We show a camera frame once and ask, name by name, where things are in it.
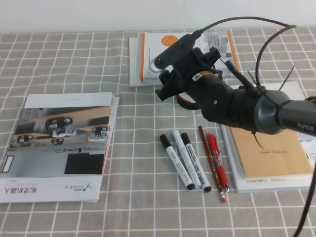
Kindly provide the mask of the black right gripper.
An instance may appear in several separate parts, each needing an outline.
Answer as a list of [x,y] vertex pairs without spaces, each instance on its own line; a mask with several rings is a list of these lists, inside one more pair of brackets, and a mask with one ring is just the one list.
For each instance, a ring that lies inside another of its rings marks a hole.
[[196,79],[201,72],[211,72],[215,62],[221,58],[218,49],[211,47],[207,53],[199,48],[191,49],[179,61],[162,70],[159,79],[163,86],[155,91],[160,100],[165,100],[182,92],[188,93],[196,101],[235,101],[235,90],[217,76]]

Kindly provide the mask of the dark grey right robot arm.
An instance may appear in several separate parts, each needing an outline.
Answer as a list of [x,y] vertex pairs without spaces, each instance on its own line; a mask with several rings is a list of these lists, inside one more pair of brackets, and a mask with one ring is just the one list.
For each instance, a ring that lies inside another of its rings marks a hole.
[[220,57],[214,47],[207,53],[199,48],[188,52],[165,50],[153,62],[161,70],[159,79],[163,84],[156,94],[163,101],[187,93],[210,122],[270,135],[283,129],[315,135],[314,101],[292,100],[280,90],[254,87],[227,61],[228,68],[242,83],[233,89],[211,72]]

